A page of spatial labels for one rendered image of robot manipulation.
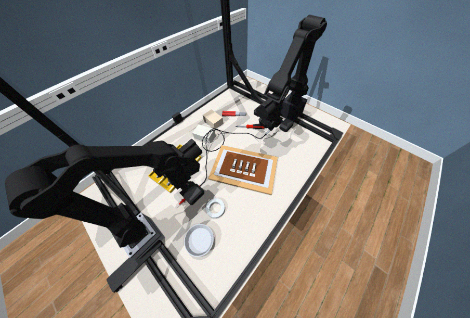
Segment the red-handled pliers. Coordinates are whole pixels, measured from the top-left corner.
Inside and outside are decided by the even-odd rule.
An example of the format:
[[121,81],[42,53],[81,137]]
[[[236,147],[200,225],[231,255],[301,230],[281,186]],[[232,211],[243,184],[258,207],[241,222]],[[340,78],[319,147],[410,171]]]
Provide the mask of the red-handled pliers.
[[222,116],[245,116],[246,112],[239,112],[239,111],[223,111]]

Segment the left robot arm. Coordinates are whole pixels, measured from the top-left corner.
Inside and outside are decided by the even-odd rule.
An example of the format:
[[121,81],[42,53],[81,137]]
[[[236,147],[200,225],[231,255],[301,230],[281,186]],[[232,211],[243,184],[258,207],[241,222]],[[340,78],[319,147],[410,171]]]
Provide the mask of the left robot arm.
[[[315,43],[322,36],[326,27],[327,21],[325,18],[313,15],[308,15],[299,22],[298,29],[294,33],[293,41],[282,66],[273,75],[263,94],[266,97],[266,101],[256,109],[256,113],[259,116],[259,124],[264,128],[273,128],[275,125],[276,115],[274,111],[282,108],[283,101],[289,90],[292,92],[287,101],[297,106],[303,100],[302,96],[307,94],[309,87],[307,85],[308,78],[306,73]],[[297,62],[296,74],[291,78]],[[269,91],[273,93],[271,94]]]

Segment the red and black screwdriver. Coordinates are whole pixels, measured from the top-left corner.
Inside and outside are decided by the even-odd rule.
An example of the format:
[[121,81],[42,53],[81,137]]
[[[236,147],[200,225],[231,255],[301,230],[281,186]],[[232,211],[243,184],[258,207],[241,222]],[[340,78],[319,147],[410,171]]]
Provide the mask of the red and black screwdriver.
[[237,127],[246,127],[246,128],[254,128],[254,129],[264,129],[263,126],[260,124],[252,124],[252,125],[246,125],[246,126],[237,126]]

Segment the beige block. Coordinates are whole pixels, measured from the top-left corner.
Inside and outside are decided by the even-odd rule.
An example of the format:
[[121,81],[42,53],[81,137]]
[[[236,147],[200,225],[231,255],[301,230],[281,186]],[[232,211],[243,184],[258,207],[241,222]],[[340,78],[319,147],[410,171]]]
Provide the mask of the beige block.
[[207,113],[203,114],[203,119],[212,128],[217,128],[221,124],[223,124],[223,118],[213,110],[210,110]]

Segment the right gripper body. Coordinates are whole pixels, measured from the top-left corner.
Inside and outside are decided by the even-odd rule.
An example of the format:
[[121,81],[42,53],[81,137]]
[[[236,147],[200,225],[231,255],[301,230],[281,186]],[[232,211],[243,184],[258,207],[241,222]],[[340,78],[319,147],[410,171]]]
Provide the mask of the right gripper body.
[[190,205],[193,205],[204,195],[204,190],[198,184],[188,181],[186,174],[187,171],[183,168],[183,173],[179,178],[173,180],[168,179],[177,190],[181,188],[185,192],[183,195],[184,199]]

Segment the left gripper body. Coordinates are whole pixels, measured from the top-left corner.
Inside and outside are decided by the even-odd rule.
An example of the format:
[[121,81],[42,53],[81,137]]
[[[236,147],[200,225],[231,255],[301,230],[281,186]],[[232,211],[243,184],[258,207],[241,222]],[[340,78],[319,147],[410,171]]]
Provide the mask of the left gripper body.
[[[283,106],[282,106],[282,108],[283,108]],[[281,108],[281,109],[282,109],[282,108]],[[257,108],[256,108],[256,109],[257,109]],[[254,115],[256,115],[256,116],[258,117],[258,115],[257,115],[257,113],[256,113],[256,109],[254,109]],[[284,132],[287,132],[287,131],[293,126],[294,123],[293,123],[293,121],[291,121],[291,120],[289,120],[289,119],[287,119],[287,118],[286,118],[285,120],[282,120],[283,118],[280,117],[280,115],[281,115],[281,113],[280,113],[280,112],[281,112],[281,109],[274,111],[274,113],[275,113],[275,115],[276,115],[276,117],[277,117],[277,119],[276,119],[276,125],[279,125],[279,124],[280,124],[280,126],[279,126],[280,130],[282,130],[282,131],[284,131]]]

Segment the white rectangular block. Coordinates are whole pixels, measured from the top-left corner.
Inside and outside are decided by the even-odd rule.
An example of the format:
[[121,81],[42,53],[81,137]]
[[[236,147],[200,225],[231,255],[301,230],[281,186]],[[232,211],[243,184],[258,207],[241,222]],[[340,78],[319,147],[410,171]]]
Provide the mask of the white rectangular block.
[[[212,139],[213,139],[214,136],[215,136],[215,130],[209,132],[209,130],[211,130],[211,129],[212,129],[212,128],[208,128],[208,127],[206,127],[206,126],[202,126],[202,125],[199,125],[199,124],[198,124],[198,126],[196,127],[196,129],[195,129],[195,130],[193,131],[193,133],[192,133],[192,134],[193,134],[193,137],[194,137],[195,139],[198,139],[198,140],[201,140],[201,141],[202,141],[202,139],[203,139],[203,137],[204,137],[204,139],[203,139],[204,142],[211,143]],[[208,135],[205,135],[207,132],[209,132]],[[207,137],[206,137],[206,136],[207,136]],[[207,138],[207,139],[206,139],[206,138]]]

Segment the yellow tray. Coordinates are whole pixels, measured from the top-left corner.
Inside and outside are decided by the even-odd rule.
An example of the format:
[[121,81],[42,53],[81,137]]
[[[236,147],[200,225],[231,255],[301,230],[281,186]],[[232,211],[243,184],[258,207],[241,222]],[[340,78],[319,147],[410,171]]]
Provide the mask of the yellow tray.
[[[179,149],[182,145],[179,144],[177,146],[177,148]],[[196,158],[196,161],[198,162],[199,160],[201,159],[201,156],[198,156]],[[175,189],[175,187],[171,184],[169,184],[169,186],[167,186],[166,184],[168,183],[168,178],[165,178],[164,176],[162,177],[156,177],[157,175],[155,174],[154,171],[152,171],[149,175],[148,175],[151,179],[153,179],[155,182],[157,182],[159,185],[161,185],[163,188],[165,188],[167,191],[169,191],[170,193]]]

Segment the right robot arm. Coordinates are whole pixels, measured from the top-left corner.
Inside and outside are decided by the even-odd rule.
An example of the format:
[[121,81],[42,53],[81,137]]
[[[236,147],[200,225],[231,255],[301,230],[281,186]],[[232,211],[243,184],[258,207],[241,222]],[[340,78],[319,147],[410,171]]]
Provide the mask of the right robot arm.
[[[148,235],[129,205],[112,208],[73,192],[83,177],[92,171],[148,166],[158,177],[173,180],[183,168],[188,180],[199,172],[196,158],[202,150],[193,139],[177,149],[165,141],[144,146],[84,146],[41,157],[19,169],[5,180],[10,213],[20,218],[45,219],[53,215],[106,227],[120,248],[133,249]],[[65,170],[56,177],[56,169]]]

